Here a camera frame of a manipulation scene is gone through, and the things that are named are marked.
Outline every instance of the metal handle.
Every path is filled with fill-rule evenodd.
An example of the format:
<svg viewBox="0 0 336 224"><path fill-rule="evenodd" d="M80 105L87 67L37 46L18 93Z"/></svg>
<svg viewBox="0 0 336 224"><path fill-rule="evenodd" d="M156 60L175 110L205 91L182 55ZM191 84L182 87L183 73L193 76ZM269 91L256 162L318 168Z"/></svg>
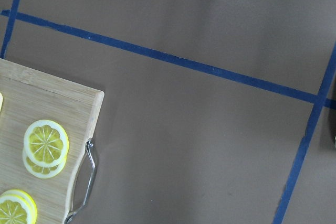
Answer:
<svg viewBox="0 0 336 224"><path fill-rule="evenodd" d="M89 180L89 184L88 184L88 188L86 190L86 193L85 193L85 197L84 197L84 200L83 200L83 203L82 205L77 208L76 210L72 210L67 218L65 219L64 221L64 224L68 224L72 221L73 217L80 211L84 208L84 206L86 205L86 203L88 202L88 199L89 199L89 196L91 194L91 191L92 191L92 187L93 187L93 182L94 182L94 179L96 178L96 173L97 173L97 166L96 166L96 162L95 162L95 159L93 158L93 155L92 155L92 151L94 149L94 145L93 145L93 142L92 142L92 138L90 138L86 144L85 144L85 151L86 151L86 155L88 155L89 159L90 159L90 162L91 162L91 167L92 167L92 172L91 172L91 176L90 176L90 180Z"/></svg>

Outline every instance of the blue tape line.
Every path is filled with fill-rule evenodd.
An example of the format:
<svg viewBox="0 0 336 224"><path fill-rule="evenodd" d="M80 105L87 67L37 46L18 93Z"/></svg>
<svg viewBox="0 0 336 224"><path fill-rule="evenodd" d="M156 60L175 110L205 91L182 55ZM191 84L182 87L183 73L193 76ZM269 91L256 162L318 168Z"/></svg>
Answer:
<svg viewBox="0 0 336 224"><path fill-rule="evenodd" d="M20 0L13 0L12 7L10 8L11 13L9 15L9 19L7 22L6 33L5 33L5 37L4 37L2 47L1 47L1 52L0 52L0 58L2 59L5 58L7 47L8 47L9 41L11 40L19 3L20 3Z"/></svg>
<svg viewBox="0 0 336 224"><path fill-rule="evenodd" d="M299 149L295 156L294 163L286 183L285 191L283 192L279 207L273 219L273 224L281 224L283 221L283 218L285 216L289 204L289 200L293 193L295 184L298 180L303 165L303 161L307 154L307 150L311 142L314 130L316 128L318 119L320 117L322 108L326 104L328 91L330 89L331 82L335 75L335 71L336 71L336 44L334 45L334 49L332 51L327 69L325 71L322 84L320 86L320 90L317 95L316 102L311 110L311 114L309 116L309 120L307 123L306 134L302 138L301 143L299 145Z"/></svg>
<svg viewBox="0 0 336 224"><path fill-rule="evenodd" d="M1 15L8 17L10 16L10 11L3 10L1 12ZM78 28L74 28L74 27L70 27L66 25L56 24L56 23L47 21L45 19L34 17L31 15L17 13L16 18L18 20L21 20L27 23L31 23L34 25L42 26L42 27L49 27L51 29L54 29L56 31L59 31L65 34L70 34L70 35L77 36L83 39L88 39L91 41L102 43L104 45L116 47L122 50L144 55L144 56L147 56L153 59L162 60L162 61L169 62L175 65L181 66L181 67L197 70L203 73L208 73L213 76L218 76L218 77L228 79L231 81L243 83L243 84L246 84L252 87L264 89L264 90L271 91L277 94L282 94L282 95L292 97L295 99L299 99L302 101L315 103L316 98L317 98L315 94L289 88L289 87L275 84L272 82L260 80L254 77L249 77L244 74L235 73L235 72L228 71L225 69L216 68L216 67L202 64L202 63L199 63L193 60L187 60L187 59L180 58L174 55L166 54L164 52L156 51L150 48L141 47L135 44L125 42L125 41L121 41L121 40L113 39L107 36L91 33L89 31L85 31L82 29L78 29Z"/></svg>

